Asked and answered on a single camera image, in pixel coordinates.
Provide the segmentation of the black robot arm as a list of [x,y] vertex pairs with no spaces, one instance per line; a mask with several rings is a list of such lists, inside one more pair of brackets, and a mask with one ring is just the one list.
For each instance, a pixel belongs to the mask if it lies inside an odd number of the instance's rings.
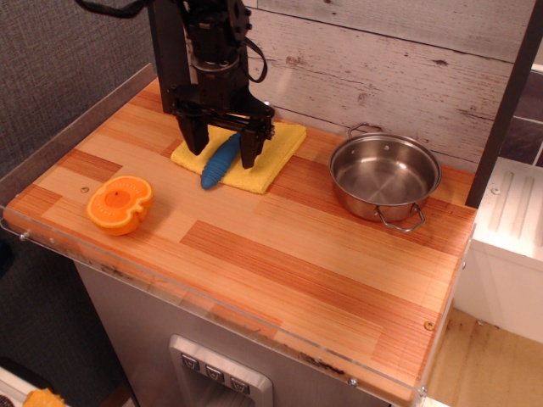
[[250,169],[274,134],[275,111],[255,98],[249,83],[248,52],[263,52],[247,37],[251,11],[241,1],[180,1],[182,23],[190,41],[189,56],[196,82],[171,87],[172,113],[185,143],[199,155],[209,142],[210,125],[240,134],[242,165]]

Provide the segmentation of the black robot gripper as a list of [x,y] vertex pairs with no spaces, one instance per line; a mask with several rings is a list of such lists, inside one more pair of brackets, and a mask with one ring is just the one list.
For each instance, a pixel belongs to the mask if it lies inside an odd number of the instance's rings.
[[[261,102],[249,91],[249,78],[240,66],[218,71],[197,72],[197,82],[190,85],[172,87],[174,99],[172,113],[188,149],[200,155],[209,142],[206,108],[253,114],[259,112],[256,104]],[[266,131],[246,128],[240,132],[240,153],[242,166],[250,169],[261,154],[266,140]]]

